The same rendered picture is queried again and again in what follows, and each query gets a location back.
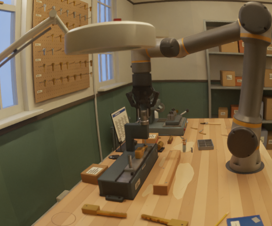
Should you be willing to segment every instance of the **workbench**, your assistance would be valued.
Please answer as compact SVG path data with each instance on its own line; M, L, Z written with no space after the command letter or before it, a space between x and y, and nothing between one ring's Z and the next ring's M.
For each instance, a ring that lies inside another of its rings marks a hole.
M157 226L162 225L141 219L148 214L166 219L189 221L189 226L214 226L229 211L227 218L260 215L265 226L272 226L272 159L263 145L261 158L265 168L256 174L235 174L225 167L231 158L227 136L232 119L188 119L184 138L194 142L193 152L181 153L181 163L189 163L194 176L184 195L173 195L175 178L168 195L154 195L152 187L160 172L160 162L173 147L181 143L174 137L167 144L168 136L160 137L165 149L133 201L123 203L106 201L99 196L96 185L79 183L61 202L52 208L36 226ZM218 122L221 125L202 125L201 122ZM214 150L199 151L198 139L212 139ZM115 160L105 159L110 166ZM84 204L99 205L101 210L127 213L126 219L82 214ZM226 225L226 219L220 224Z

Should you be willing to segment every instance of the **pegboard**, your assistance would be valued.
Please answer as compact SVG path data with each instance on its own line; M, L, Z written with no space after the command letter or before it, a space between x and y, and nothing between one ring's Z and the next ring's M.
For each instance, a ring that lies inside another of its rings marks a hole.
M89 7L83 1L34 0L33 27L49 17L52 7L69 30L88 24ZM52 30L33 43L36 103L90 87L89 55L66 55L64 33L58 25L50 27Z

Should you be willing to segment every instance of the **blue booklet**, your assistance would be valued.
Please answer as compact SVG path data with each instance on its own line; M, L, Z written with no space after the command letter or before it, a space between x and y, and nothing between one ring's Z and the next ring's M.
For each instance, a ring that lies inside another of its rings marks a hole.
M242 218L228 218L227 226L264 226L259 215L242 217Z

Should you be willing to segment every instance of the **red box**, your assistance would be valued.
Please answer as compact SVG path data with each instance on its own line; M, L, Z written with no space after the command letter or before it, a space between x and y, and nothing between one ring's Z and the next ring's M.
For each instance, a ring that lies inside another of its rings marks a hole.
M243 42L243 40L239 40L239 52L244 53L244 50L245 50L245 43Z
M235 77L235 86L241 86L243 77Z
M230 105L231 107L231 118L239 111L239 105Z

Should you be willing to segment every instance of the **lamp arm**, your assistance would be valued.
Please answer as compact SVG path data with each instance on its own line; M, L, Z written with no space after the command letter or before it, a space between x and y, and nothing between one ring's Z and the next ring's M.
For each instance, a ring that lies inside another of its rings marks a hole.
M3 52L0 53L0 62L7 58L17 48L24 45L26 41L33 38L37 33L43 31L46 27L50 26L51 24L57 24L65 34L69 32L66 25L58 17L57 11L51 10L49 12L49 18L47 18L40 24L36 25L34 28L32 28L30 31L28 31L26 34L24 34L15 42L13 42L8 48L6 48Z

